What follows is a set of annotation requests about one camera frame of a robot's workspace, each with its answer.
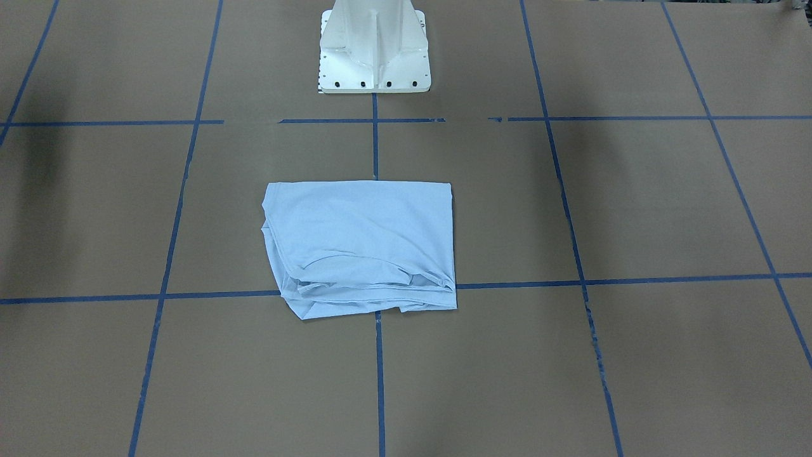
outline grid line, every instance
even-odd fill
[[[186,181],[189,178],[189,167],[192,164],[192,157],[194,156],[195,145],[197,143],[197,132],[200,129],[205,91],[209,84],[209,73],[211,72],[211,62],[214,59],[214,46],[217,43],[217,32],[220,27],[220,17],[222,15],[222,1],[223,0],[218,0],[217,14],[214,17],[214,29],[211,34],[211,42],[209,43],[209,54],[206,58],[205,70],[203,71],[203,82],[201,84],[200,96],[197,99],[197,113],[195,114],[194,127],[192,128],[192,138],[189,140],[186,167],[184,169],[184,177],[180,183],[180,193],[178,196],[178,206],[175,210],[175,221],[172,226],[172,236],[169,242],[169,249],[166,253],[166,269],[164,270],[163,280],[161,283],[161,297],[158,299],[158,306],[155,310],[153,331],[152,336],[149,339],[149,351],[147,352],[147,360],[144,368],[144,379],[141,382],[141,392],[138,399],[138,408],[136,409],[136,418],[132,426],[132,437],[130,439],[130,448],[128,453],[129,457],[135,457],[136,448],[138,447],[138,435],[140,433],[141,420],[143,418],[144,408],[146,405],[147,391],[149,389],[149,377],[152,374],[152,364],[155,357],[155,349],[158,344],[158,332],[161,329],[161,317],[163,314],[164,303],[166,302],[166,290],[169,286],[172,259],[175,254],[175,243],[178,239],[180,217],[184,209],[184,191],[186,189]]]
[[[651,276],[636,278],[587,279],[587,285],[621,285],[621,284],[670,284],[684,282],[727,282],[727,281],[764,281],[772,280],[772,274],[744,275],[710,275],[710,276]],[[808,279],[812,272],[778,273],[781,279]],[[547,287],[580,286],[579,280],[563,281],[513,281],[513,282],[469,282],[459,283],[459,290],[472,289],[539,289]],[[238,298],[238,297],[274,297],[279,296],[278,289],[266,290],[219,290],[214,292],[180,292],[166,294],[117,294],[117,295],[77,295],[62,297],[21,297],[0,298],[0,306],[47,303],[82,303],[82,302],[130,302],[136,300],[183,300],[189,298]]]
[[[372,176],[378,181],[378,94],[372,94]],[[381,312],[375,312],[375,365],[378,374],[378,457],[387,455],[387,422],[383,387],[383,326]]]
[[[50,14],[48,14],[48,20],[45,22],[45,29],[42,31],[42,36],[40,37],[39,43],[37,43],[37,49],[34,50],[34,56],[31,57],[31,63],[28,64],[28,69],[25,71],[25,76],[23,76],[23,82],[19,85],[17,96],[14,98],[14,104],[11,105],[11,110],[6,118],[6,123],[3,125],[2,131],[0,132],[0,146],[2,146],[3,142],[6,140],[6,135],[8,134],[10,124],[14,120],[14,115],[17,114],[19,102],[23,99],[23,93],[25,92],[26,86],[28,86],[28,80],[31,78],[31,74],[34,72],[34,66],[37,65],[37,60],[40,58],[42,46],[45,45],[45,39],[48,37],[50,26],[54,22],[57,7],[59,7],[59,0],[54,0],[54,5],[51,7]]]
[[[278,124],[430,124],[446,122],[444,117],[384,117],[347,118],[347,119],[283,119]]]
[[[527,35],[527,46],[530,52],[530,61],[533,64],[533,72],[536,76],[536,86],[538,89],[538,99],[542,105],[542,114],[544,115],[544,125],[547,132],[547,139],[550,142],[550,152],[555,166],[555,177],[558,179],[559,187],[561,188],[561,204],[564,207],[564,215],[567,217],[567,224],[569,226],[569,235],[572,241],[572,254],[575,257],[575,265],[578,271],[578,280],[581,285],[581,294],[584,299],[584,309],[586,312],[586,319],[590,325],[590,335],[592,337],[592,347],[595,352],[595,359],[598,364],[598,374],[603,387],[603,397],[606,400],[607,413],[609,414],[609,422],[612,431],[612,437],[615,441],[615,450],[618,457],[623,457],[623,444],[620,440],[620,431],[618,430],[617,420],[615,418],[615,406],[611,399],[611,392],[609,390],[609,383],[607,381],[606,368],[603,365],[603,353],[601,352],[600,344],[598,343],[598,331],[595,328],[594,318],[592,316],[592,308],[590,308],[590,296],[587,290],[587,282],[584,277],[584,268],[581,263],[581,254],[578,251],[578,240],[575,234],[575,226],[572,223],[572,214],[569,210],[569,203],[567,200],[567,187],[564,184],[564,175],[561,173],[561,165],[559,163],[558,151],[555,148],[555,137],[553,136],[553,128],[550,121],[550,113],[547,110],[547,102],[544,96],[544,86],[542,85],[542,76],[538,69],[538,61],[536,59],[536,50],[533,45],[533,34],[530,31],[530,25],[527,20],[527,9],[525,8],[525,0],[519,0],[521,7],[521,17],[525,23],[525,34]]]
[[[489,117],[502,122],[501,117]],[[812,115],[544,115],[508,117],[508,122],[590,122],[599,120],[812,120]]]
[[[190,120],[68,120],[68,121],[50,121],[50,122],[8,122],[3,123],[4,127],[19,128],[19,127],[114,127],[119,125],[125,126],[138,126],[138,125],[217,125],[225,124],[226,121],[222,119],[206,119],[195,121]]]
[[[674,39],[676,40],[676,45],[677,47],[679,47],[680,53],[682,54],[682,59],[685,61],[685,66],[688,68],[688,73],[691,75],[691,80],[693,81],[693,85],[697,90],[699,100],[702,102],[702,106],[705,108],[705,113],[707,114],[708,122],[710,122],[710,126],[713,129],[714,136],[716,137],[716,142],[719,145],[719,150],[722,152],[724,162],[728,166],[728,171],[730,172],[730,177],[733,180],[733,184],[736,186],[736,192],[739,194],[741,205],[745,208],[745,212],[747,213],[747,218],[750,222],[750,226],[753,229],[753,233],[756,236],[756,240],[758,240],[758,246],[761,248],[762,254],[764,255],[764,260],[765,262],[767,262],[767,267],[770,269],[772,280],[775,282],[775,287],[778,289],[778,294],[781,297],[781,302],[784,304],[784,309],[787,311],[787,316],[789,317],[790,323],[793,325],[795,335],[798,338],[798,342],[801,344],[801,349],[803,350],[804,356],[806,357],[806,362],[809,364],[810,368],[812,368],[812,354],[810,354],[810,349],[806,345],[806,339],[804,339],[801,327],[798,325],[798,321],[795,318],[793,308],[789,304],[787,294],[784,292],[784,287],[781,285],[781,279],[779,278],[778,273],[775,270],[775,265],[773,265],[772,263],[770,253],[767,251],[767,244],[765,244],[764,239],[762,238],[761,231],[758,229],[758,225],[756,224],[756,219],[753,216],[753,212],[750,210],[750,205],[747,203],[745,192],[741,188],[739,178],[738,176],[736,176],[736,171],[733,169],[733,163],[731,162],[730,156],[728,155],[728,150],[727,148],[725,148],[724,142],[722,141],[722,135],[719,133],[719,129],[716,127],[716,121],[714,117],[711,115],[711,109],[708,107],[707,100],[705,100],[705,95],[702,93],[702,88],[699,86],[697,75],[696,73],[694,73],[693,67],[691,67],[691,62],[688,60],[688,55],[685,53],[685,48],[682,46],[680,35],[676,31],[676,27],[674,26],[674,22],[671,19],[671,15],[668,14],[668,8],[666,8],[665,3],[660,3],[660,6],[663,8],[663,13],[665,14],[666,20],[668,21],[668,26],[671,27]]]

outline blue tape line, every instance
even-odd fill
[[[14,104],[11,105],[11,111],[9,111],[8,117],[6,118],[6,125],[2,128],[2,131],[0,132],[0,146],[2,146],[3,142],[6,140],[6,135],[8,134],[8,129],[10,127],[11,121],[14,120],[14,115],[17,114],[19,102],[20,100],[23,99],[23,92],[25,92],[25,87],[28,85],[28,80],[31,79],[31,74],[34,72],[34,65],[37,64],[37,60],[40,58],[42,46],[45,44],[45,39],[48,37],[48,32],[50,31],[51,24],[54,22],[54,16],[56,15],[56,9],[58,6],[59,0],[54,0],[54,5],[51,7],[50,14],[48,15],[48,20],[45,22],[45,29],[42,31],[40,42],[37,43],[37,50],[34,51],[34,56],[31,57],[31,63],[28,64],[28,70],[26,70],[25,76],[23,76],[23,83],[19,85],[17,96],[14,98]]]
[[[200,124],[225,124],[222,119],[201,120]],[[138,125],[194,125],[195,120],[73,120],[64,122],[12,122],[9,127],[110,127]]]
[[[812,278],[812,272],[778,273],[782,279]],[[711,275],[711,276],[665,276],[616,279],[588,279],[587,285],[622,285],[622,284],[662,284],[681,282],[722,282],[722,281],[761,281],[770,280],[769,273],[750,275]],[[521,289],[545,287],[574,287],[581,285],[579,280],[568,281],[516,281],[516,282],[475,282],[460,283],[458,290],[466,289]],[[236,290],[217,292],[180,292],[167,294],[132,294],[132,295],[88,295],[75,297],[33,297],[33,298],[0,298],[0,305],[21,305],[34,303],[80,303],[80,302],[127,302],[134,300],[183,300],[187,298],[231,298],[231,297],[274,297],[279,291],[274,290]]]
[[[0,298],[0,305],[24,305],[34,303],[86,303],[86,302],[132,302],[157,300],[160,294],[89,295],[79,297]]]
[[[369,124],[371,119],[283,119],[279,124]]]
[[[691,75],[691,80],[693,81],[693,85],[697,90],[697,94],[699,95],[699,99],[702,102],[702,106],[705,108],[705,113],[707,114],[710,126],[713,129],[714,136],[716,137],[716,142],[719,144],[719,150],[722,151],[722,157],[724,158],[725,164],[728,166],[730,177],[733,179],[733,184],[736,186],[736,192],[739,194],[741,204],[745,208],[745,213],[747,213],[747,219],[750,221],[750,226],[753,228],[753,232],[756,235],[758,246],[761,248],[762,254],[764,255],[764,260],[767,262],[767,266],[770,269],[772,280],[775,282],[775,287],[778,289],[778,294],[781,297],[781,302],[784,304],[784,309],[787,311],[789,321],[790,323],[792,323],[793,329],[795,330],[795,335],[798,338],[798,342],[801,344],[801,349],[803,350],[804,356],[806,357],[806,362],[809,364],[810,368],[812,368],[812,354],[810,353],[809,347],[806,345],[806,339],[804,338],[803,332],[801,331],[801,327],[798,326],[798,322],[795,318],[793,308],[789,305],[789,300],[787,299],[787,295],[784,292],[784,287],[781,285],[781,280],[778,276],[777,271],[775,270],[775,266],[772,263],[770,253],[767,251],[767,245],[764,243],[761,231],[758,229],[758,225],[756,224],[756,219],[753,216],[753,212],[750,210],[750,205],[747,203],[745,192],[741,188],[739,178],[738,176],[736,176],[736,171],[733,169],[733,163],[731,162],[730,156],[728,155],[728,150],[727,148],[725,148],[724,142],[722,141],[722,136],[721,134],[719,134],[719,129],[716,127],[716,122],[714,121],[713,116],[711,116],[711,109],[708,107],[707,101],[705,100],[705,95],[702,93],[702,88],[699,87],[699,81],[697,80],[696,73],[694,73],[693,67],[691,67],[691,62],[688,61],[688,55],[685,53],[685,48],[682,46],[682,40],[680,40],[680,35],[676,31],[676,27],[674,26],[674,22],[671,19],[671,15],[668,14],[668,9],[666,8],[665,3],[660,3],[660,6],[663,8],[663,13],[665,14],[666,20],[668,21],[668,26],[671,27],[674,39],[676,40],[676,45],[680,49],[682,59],[685,61],[685,66],[688,68],[688,73]]]
[[[806,273],[778,273],[778,277],[781,278],[781,279],[807,278],[807,277],[812,277],[812,272],[806,272]]]
[[[138,434],[141,430],[141,420],[144,417],[144,406],[147,401],[147,389],[149,388],[149,377],[152,374],[152,363],[155,359],[155,346],[158,344],[158,330],[161,328],[161,317],[163,316],[163,298],[158,300],[158,307],[155,310],[155,320],[153,321],[152,335],[149,337],[149,351],[147,352],[147,363],[144,367],[144,378],[141,380],[141,392],[138,395],[138,408],[136,410],[136,421],[132,426],[132,437],[130,438],[129,457],[135,457],[138,446]]]
[[[581,285],[580,281],[522,281],[522,282],[477,282],[458,284],[458,290],[466,289],[522,289],[526,287],[564,287]]]
[[[628,279],[594,279],[587,280],[587,285],[620,285],[620,284],[663,284],[674,282],[719,282],[719,281],[756,281],[772,279],[770,274],[755,275],[715,275],[715,276],[667,276],[643,277]]]
[[[427,124],[433,122],[446,122],[443,117],[419,117],[419,118],[373,118],[373,119],[283,119],[279,124]]]
[[[387,455],[387,426],[384,420],[384,390],[383,390],[383,329],[381,328],[381,312],[375,312],[375,353],[378,365],[378,455]]]
[[[378,95],[372,94],[372,176],[378,180]]]
[[[425,124],[432,122],[445,122],[443,117],[419,117],[419,118],[383,118],[378,119],[381,124]]]
[[[206,87],[209,84],[209,73],[211,72],[211,62],[214,58],[214,46],[217,43],[217,32],[220,27],[220,17],[222,15],[222,0],[217,3],[217,15],[214,17],[214,30],[211,34],[211,42],[209,44],[209,55],[206,58],[205,70],[203,72],[203,84],[201,85],[200,97],[197,100],[197,113],[195,114],[195,124],[192,128],[192,139],[189,141],[189,151],[186,157],[186,167],[184,169],[184,178],[180,184],[180,193],[178,196],[178,206],[175,210],[175,222],[172,226],[172,236],[169,242],[169,250],[166,254],[166,269],[163,274],[163,281],[161,283],[161,295],[166,294],[166,288],[169,285],[169,275],[172,269],[172,257],[175,254],[175,242],[178,238],[178,229],[180,226],[180,216],[184,208],[184,191],[186,188],[186,180],[189,178],[189,166],[192,163],[194,155],[195,144],[197,142],[197,132],[200,129],[201,117],[203,114],[203,102],[205,100]],[[147,353],[147,362],[144,369],[144,380],[141,382],[141,392],[138,400],[138,409],[136,410],[136,420],[132,426],[132,438],[130,439],[129,457],[135,457],[136,448],[138,447],[138,435],[140,433],[141,418],[144,415],[144,406],[146,404],[147,390],[149,388],[149,377],[152,373],[152,363],[155,356],[155,346],[158,343],[158,332],[161,329],[161,315],[163,313],[164,298],[158,300],[158,308],[155,310],[155,321],[153,324],[152,337],[149,340],[149,352]]]
[[[713,115],[714,120],[810,120],[812,115]]]
[[[489,117],[490,120],[501,119]],[[508,117],[508,122],[562,122],[596,120],[812,120],[812,115],[554,115]]]
[[[184,300],[189,298],[236,298],[236,297],[278,297],[278,290],[240,290],[235,292],[180,292],[166,294],[167,300]]]
[[[530,25],[527,20],[527,9],[525,8],[525,0],[519,0],[519,4],[521,6],[521,16],[525,23],[527,46],[529,47],[530,59],[533,63],[533,72],[535,73],[536,76],[536,86],[538,87],[538,98],[542,104],[542,114],[544,115],[545,118],[544,124],[547,130],[547,138],[550,142],[550,152],[552,153],[553,164],[555,165],[555,177],[558,179],[559,187],[561,188],[561,202],[564,206],[564,214],[567,216],[567,223],[569,225],[569,234],[572,241],[572,253],[575,256],[575,264],[578,270],[578,280],[581,284],[581,294],[583,295],[584,298],[584,308],[586,310],[586,317],[590,325],[592,346],[594,348],[595,358],[598,363],[598,373],[600,375],[601,385],[603,386],[603,397],[606,399],[612,436],[615,439],[615,449],[617,451],[618,457],[623,457],[623,446],[620,442],[620,432],[617,426],[617,419],[615,418],[615,406],[611,399],[611,393],[609,392],[609,384],[607,382],[606,369],[603,365],[603,353],[601,352],[600,345],[598,344],[598,332],[595,328],[594,319],[592,317],[592,309],[590,308],[590,297],[586,289],[586,279],[584,277],[584,269],[581,264],[581,255],[578,251],[578,242],[575,235],[575,227],[572,224],[572,215],[570,213],[569,203],[567,201],[567,190],[566,186],[564,185],[564,176],[561,173],[558,152],[556,151],[555,148],[555,139],[553,137],[553,130],[550,122],[550,113],[547,110],[546,98],[544,97],[542,76],[540,71],[538,70],[538,61],[536,60],[536,50],[535,46],[533,46],[533,35],[530,32]]]
[[[372,169],[373,177],[378,180],[378,95],[372,94]],[[375,312],[375,353],[378,367],[378,455],[387,454],[387,423],[385,421],[385,402],[383,390],[383,329],[381,312]]]

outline light blue cloth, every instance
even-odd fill
[[[451,185],[268,184],[268,259],[301,319],[456,309]]]

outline blue painter's tape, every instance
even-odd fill
[[[508,117],[508,122],[546,122],[549,119],[546,117]]]
[[[696,73],[694,73],[693,67],[691,67],[691,62],[688,60],[688,55],[685,53],[685,48],[682,46],[680,35],[676,31],[676,27],[674,26],[674,22],[671,19],[671,15],[668,13],[668,8],[666,7],[666,4],[660,3],[660,6],[663,8],[663,13],[665,14],[668,26],[671,28],[671,32],[674,35],[676,45],[679,48],[680,53],[682,54],[682,59],[685,62],[685,66],[688,68],[688,73],[691,75],[691,80],[693,81],[693,85],[697,90],[697,94],[699,96],[700,101],[702,102],[702,106],[705,108],[705,113],[707,114],[708,120],[710,121],[710,127],[713,129],[716,142],[719,145],[719,150],[722,151],[722,157],[724,158],[724,162],[728,167],[728,172],[730,173],[730,177],[733,180],[733,184],[736,186],[736,192],[739,194],[741,205],[745,208],[747,219],[750,222],[750,226],[753,229],[753,233],[755,233],[756,240],[758,241],[758,246],[761,248],[762,254],[764,255],[764,261],[767,262],[767,267],[770,269],[771,277],[775,282],[775,287],[778,289],[778,294],[781,297],[781,302],[784,304],[784,309],[787,312],[787,316],[789,317],[789,321],[793,326],[793,330],[795,330],[795,335],[798,338],[798,342],[801,345],[801,349],[804,352],[806,362],[809,364],[810,368],[812,368],[812,353],[810,353],[809,346],[806,344],[806,339],[804,338],[803,332],[801,331],[801,327],[798,326],[797,320],[795,318],[795,313],[793,312],[793,308],[790,306],[789,300],[787,300],[787,295],[784,292],[784,287],[781,285],[781,279],[778,276],[778,273],[775,270],[775,266],[772,263],[770,253],[767,251],[767,245],[764,243],[761,231],[758,229],[758,225],[756,224],[756,219],[753,216],[753,212],[750,210],[750,205],[747,203],[745,192],[741,188],[741,183],[739,182],[738,176],[736,176],[736,171],[733,169],[733,163],[731,162],[730,156],[728,155],[728,150],[725,147],[724,142],[722,141],[722,136],[719,133],[719,129],[716,127],[716,122],[714,121],[714,117],[711,115],[711,109],[708,107],[707,101],[705,100],[705,95],[702,93],[702,88],[699,87],[699,81],[697,79]]]
[[[181,292],[166,294],[167,300],[190,298],[278,297],[278,290],[241,290],[236,292]]]
[[[600,120],[706,120],[704,115],[581,115],[552,116],[550,121],[600,121]]]
[[[558,179],[559,187],[561,188],[561,202],[562,205],[564,206],[564,215],[567,217],[567,222],[569,225],[569,233],[572,241],[572,253],[575,257],[575,264],[578,271],[578,280],[581,285],[581,294],[584,299],[584,308],[586,311],[587,320],[590,325],[590,333],[592,335],[592,343],[595,352],[595,358],[598,364],[598,373],[600,375],[601,384],[603,386],[603,394],[607,404],[607,411],[609,413],[609,421],[612,430],[612,436],[615,439],[615,450],[617,451],[618,457],[623,457],[623,446],[620,441],[620,431],[618,430],[617,419],[615,417],[615,407],[612,402],[611,393],[609,391],[606,369],[604,368],[603,365],[603,354],[600,350],[600,346],[598,345],[598,333],[597,330],[595,329],[594,320],[592,318],[592,309],[590,308],[590,297],[586,288],[586,280],[584,277],[584,270],[581,264],[581,255],[578,250],[575,227],[572,224],[572,215],[569,210],[569,203],[567,200],[567,190],[566,186],[564,185],[564,176],[561,173],[558,152],[556,151],[555,148],[555,139],[553,137],[553,130],[550,122],[550,113],[547,110],[546,98],[544,96],[544,88],[542,86],[542,77],[540,71],[538,70],[538,61],[536,60],[536,51],[535,47],[533,46],[533,35],[530,32],[530,25],[527,19],[527,9],[525,8],[525,0],[519,0],[519,4],[521,6],[521,16],[525,23],[525,33],[527,35],[527,45],[530,51],[530,60],[533,63],[533,72],[535,73],[536,76],[538,98],[539,102],[542,105],[542,114],[545,119],[544,124],[547,130],[547,138],[550,142],[550,152],[552,153],[553,156],[553,164],[555,166],[555,176]]]
[[[79,297],[0,298],[0,305],[25,305],[34,303],[133,302],[137,300],[157,300],[160,297],[160,294],[133,294],[88,295]]]
[[[418,117],[418,118],[383,118],[376,119],[381,124],[428,124],[432,122],[445,122],[442,117]]]
[[[770,274],[755,275],[716,275],[716,276],[667,276],[642,277],[623,279],[595,279],[587,280],[587,285],[620,285],[620,284],[665,284],[674,282],[715,282],[715,281],[756,281],[770,280]]]
[[[466,289],[523,289],[537,287],[565,287],[581,285],[580,281],[524,281],[524,282],[478,282],[458,284],[459,290]]]
[[[201,120],[199,124],[225,124],[222,119]],[[62,122],[12,122],[10,127],[116,127],[141,125],[194,125],[195,120],[73,120]]]
[[[378,95],[372,94],[372,176],[378,180]]]
[[[56,15],[56,9],[58,6],[59,0],[54,0],[54,5],[51,7],[50,14],[48,14],[48,20],[45,22],[45,29],[42,31],[42,36],[40,36],[40,42],[37,43],[37,49],[34,50],[34,56],[31,57],[31,63],[28,64],[28,69],[25,71],[25,76],[23,76],[23,83],[19,85],[17,96],[14,98],[14,103],[11,105],[11,111],[9,111],[8,117],[6,118],[6,125],[3,126],[2,131],[0,131],[0,146],[2,146],[3,142],[6,140],[6,135],[8,134],[11,121],[14,120],[14,115],[17,114],[19,102],[23,99],[23,93],[25,92],[26,86],[28,86],[28,80],[31,79],[31,74],[34,72],[34,66],[37,65],[37,60],[40,58],[42,46],[45,44],[45,39],[48,37],[48,32],[50,31],[51,24],[54,22],[54,16]]]
[[[807,278],[812,277],[812,272],[803,272],[803,273],[778,273],[778,277],[781,279],[792,279],[792,278]]]
[[[370,124],[371,119],[283,119],[280,124]]]
[[[378,456],[387,455],[387,425],[384,415],[384,389],[383,389],[383,328],[381,326],[381,312],[375,312],[375,354],[378,366]]]
[[[714,120],[812,120],[812,115],[714,115]]]
[[[209,55],[206,58],[205,70],[203,71],[203,83],[201,85],[200,97],[197,100],[197,113],[195,114],[195,123],[192,128],[192,139],[189,141],[189,150],[186,157],[186,166],[184,169],[184,177],[180,184],[180,193],[178,196],[178,206],[175,210],[175,222],[172,226],[172,236],[169,242],[169,250],[166,254],[166,269],[164,270],[163,280],[161,283],[161,295],[166,294],[166,289],[169,285],[169,275],[172,269],[172,257],[175,254],[175,242],[178,238],[178,229],[180,226],[180,216],[184,207],[184,190],[186,181],[189,178],[189,166],[192,163],[194,155],[195,144],[197,141],[197,132],[200,129],[201,117],[203,114],[203,102],[205,100],[205,91],[209,83],[209,74],[211,72],[211,62],[214,58],[214,46],[217,43],[217,34],[220,27],[220,17],[222,16],[222,0],[218,0],[217,15],[214,17],[214,30],[211,35],[211,42],[209,43]],[[165,299],[158,300],[158,308],[155,310],[155,321],[153,323],[152,337],[149,340],[149,351],[147,352],[147,361],[144,370],[144,380],[141,382],[141,392],[138,400],[138,408],[136,409],[136,419],[132,426],[132,437],[130,438],[130,448],[128,452],[129,457],[135,457],[136,448],[138,447],[138,435],[140,433],[141,419],[144,415],[144,407],[147,399],[147,391],[149,389],[149,377],[152,374],[152,364],[155,356],[155,347],[158,343],[158,333],[161,329],[161,316],[163,313]]]

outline folded shirt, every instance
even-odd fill
[[[270,183],[262,208],[271,270],[301,319],[456,309],[451,185]]]

